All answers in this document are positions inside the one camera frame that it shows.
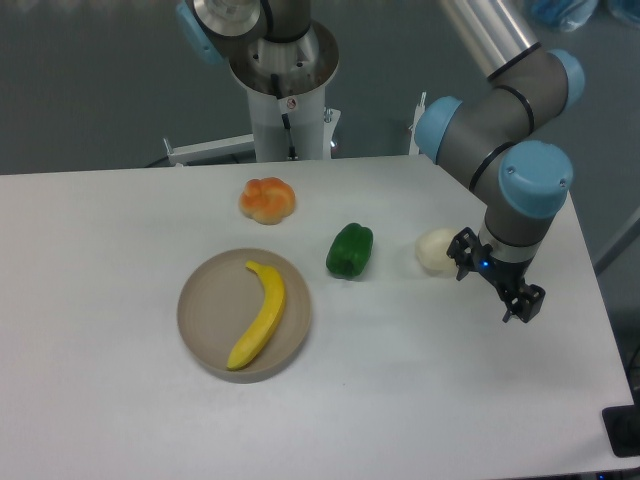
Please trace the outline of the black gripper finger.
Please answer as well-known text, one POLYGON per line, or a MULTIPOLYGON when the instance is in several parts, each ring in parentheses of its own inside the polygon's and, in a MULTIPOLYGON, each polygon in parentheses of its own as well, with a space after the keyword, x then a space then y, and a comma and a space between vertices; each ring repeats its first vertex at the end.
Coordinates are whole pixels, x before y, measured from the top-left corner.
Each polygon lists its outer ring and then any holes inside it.
POLYGON ((456 265, 457 281, 464 279, 470 272, 477 271, 474 257, 477 246, 478 237, 469 227, 462 229, 451 240, 446 254, 456 265))
POLYGON ((507 323, 512 318, 518 318, 523 323, 528 323, 538 315, 544 299, 545 290, 534 284, 522 284, 514 291, 507 291, 503 299, 506 311, 502 321, 507 323))

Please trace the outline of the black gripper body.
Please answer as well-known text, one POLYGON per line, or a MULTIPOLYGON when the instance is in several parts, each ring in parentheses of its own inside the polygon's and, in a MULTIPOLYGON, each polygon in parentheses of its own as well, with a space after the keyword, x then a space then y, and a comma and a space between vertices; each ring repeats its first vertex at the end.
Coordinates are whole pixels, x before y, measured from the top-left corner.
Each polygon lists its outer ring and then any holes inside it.
POLYGON ((492 256, 492 253, 489 244, 482 245, 477 241, 471 248, 474 268, 496 289, 503 302, 513 302, 525 284, 524 276, 531 260, 506 262, 492 256))

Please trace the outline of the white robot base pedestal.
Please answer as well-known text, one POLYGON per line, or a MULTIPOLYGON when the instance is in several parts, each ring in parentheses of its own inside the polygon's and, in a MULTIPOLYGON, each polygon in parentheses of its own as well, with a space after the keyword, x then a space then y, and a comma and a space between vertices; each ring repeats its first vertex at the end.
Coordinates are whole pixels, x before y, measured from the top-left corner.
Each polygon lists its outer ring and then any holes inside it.
POLYGON ((325 90, 338 66, 336 40, 317 21, 299 39, 259 39, 230 61, 231 73, 247 95, 258 162, 331 157, 339 115, 326 113, 325 90))

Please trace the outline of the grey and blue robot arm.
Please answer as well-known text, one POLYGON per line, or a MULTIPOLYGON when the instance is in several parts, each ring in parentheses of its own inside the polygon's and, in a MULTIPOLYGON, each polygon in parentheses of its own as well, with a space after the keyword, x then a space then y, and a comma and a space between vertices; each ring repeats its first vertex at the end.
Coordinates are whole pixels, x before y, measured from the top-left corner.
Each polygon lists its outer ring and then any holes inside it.
MULTIPOLYGON (((486 206, 481 228, 462 230, 448 247, 459 275, 481 275, 507 318, 529 321, 545 292, 525 274, 573 181, 565 153, 532 134, 580 98, 584 72, 569 53, 542 48, 508 1, 445 1, 442 9, 492 89, 472 106, 435 100, 413 138, 486 206)), ((182 1, 176 17, 203 61, 227 63, 245 89, 258 160, 329 155, 324 90, 339 51, 309 2, 182 1)))

